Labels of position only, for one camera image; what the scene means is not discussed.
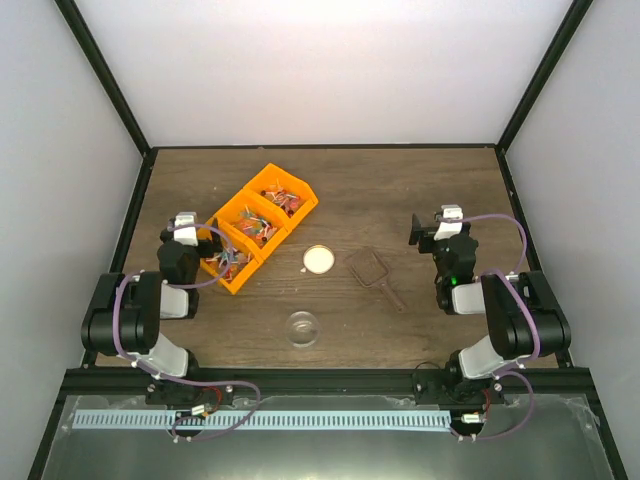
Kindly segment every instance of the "black frame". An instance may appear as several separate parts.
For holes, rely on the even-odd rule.
[[[131,111],[116,79],[107,65],[95,42],[82,14],[74,0],[55,0],[60,12],[69,24],[87,60],[93,67],[98,79],[111,99],[132,140],[138,147],[142,163],[138,179],[110,271],[121,271],[124,267],[129,245],[142,208],[145,192],[151,178],[153,166],[162,148],[151,147],[144,137],[133,112]],[[263,148],[492,148],[495,151],[498,166],[505,182],[515,218],[523,225],[527,239],[527,260],[532,269],[542,269],[533,238],[518,198],[516,188],[509,171],[506,152],[540,95],[545,83],[551,76],[562,53],[586,15],[592,0],[574,0],[567,11],[556,35],[538,66],[529,86],[511,117],[498,144],[413,144],[413,145],[268,145]],[[258,146],[211,146],[187,148],[257,148]],[[557,356],[558,369],[528,369],[524,375],[531,381],[536,393],[540,394],[584,394],[591,410],[599,417],[598,433],[616,479],[626,479],[627,475],[618,454],[618,450],[609,429],[606,416],[600,404],[591,374],[586,368],[574,367],[568,352]],[[40,478],[44,472],[64,402],[69,395],[147,395],[147,387],[152,379],[140,370],[121,367],[99,367],[95,365],[95,355],[86,353],[82,367],[67,371],[60,392],[53,407],[42,442],[37,451],[29,478]],[[416,388],[418,382],[428,382],[430,377],[437,379],[442,372],[438,370],[415,369],[213,369],[200,370],[202,379],[231,380],[243,379],[256,383],[264,396],[272,395],[395,395],[415,398],[417,403],[438,405],[443,409],[460,409],[460,405],[447,399],[424,396]],[[518,380],[512,377],[501,379],[505,393],[525,393]],[[474,403],[465,407],[474,407]]]

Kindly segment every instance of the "transparent cup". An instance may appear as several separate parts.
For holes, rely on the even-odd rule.
[[[296,312],[287,319],[287,340],[296,348],[307,348],[320,336],[320,322],[309,312]]]

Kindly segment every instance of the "white wall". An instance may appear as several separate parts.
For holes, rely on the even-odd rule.
[[[593,2],[508,152],[542,263],[640,478],[640,2]]]
[[[570,0],[79,0],[152,145],[495,142]]]
[[[53,1],[0,15],[0,475],[26,478],[140,156]]]

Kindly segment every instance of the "wooden surface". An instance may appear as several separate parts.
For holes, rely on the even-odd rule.
[[[161,331],[191,349],[201,365],[443,364],[487,334],[483,316],[447,316],[438,309],[433,260],[407,241],[411,214],[429,222],[441,204],[458,203],[466,216],[511,214],[491,149],[162,150],[125,272],[157,269],[158,235],[170,217],[196,211],[205,221],[268,162],[308,182],[320,203],[236,296],[215,285],[201,290],[195,319],[162,322]],[[513,225],[491,220],[471,231],[480,242],[476,272],[515,266],[521,244]],[[316,244],[333,250],[335,266],[324,275],[301,273],[304,251]],[[407,313],[396,313],[382,292],[361,287],[347,270],[344,258],[365,245],[391,266],[391,286]],[[318,342],[308,349],[294,348],[285,336],[287,318],[299,310],[321,324]],[[99,364],[112,362],[102,358]]]

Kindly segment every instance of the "brown spatula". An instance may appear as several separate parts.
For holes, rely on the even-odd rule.
[[[407,310],[407,306],[389,286],[389,267],[373,248],[364,247],[358,250],[348,257],[346,262],[353,276],[363,287],[378,287],[398,312]]]

